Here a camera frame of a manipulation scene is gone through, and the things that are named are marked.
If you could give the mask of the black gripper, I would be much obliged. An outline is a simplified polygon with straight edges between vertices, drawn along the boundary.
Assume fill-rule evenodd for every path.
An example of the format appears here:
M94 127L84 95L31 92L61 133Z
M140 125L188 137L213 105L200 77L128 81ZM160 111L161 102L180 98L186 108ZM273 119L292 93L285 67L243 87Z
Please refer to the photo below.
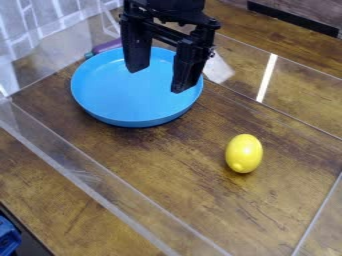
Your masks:
M197 83L206 60L213 55L218 21L202 12L204 0L124 0L120 34L126 69L138 72L149 66L152 39L176 46L170 91L181 93ZM189 34L165 27L193 25Z

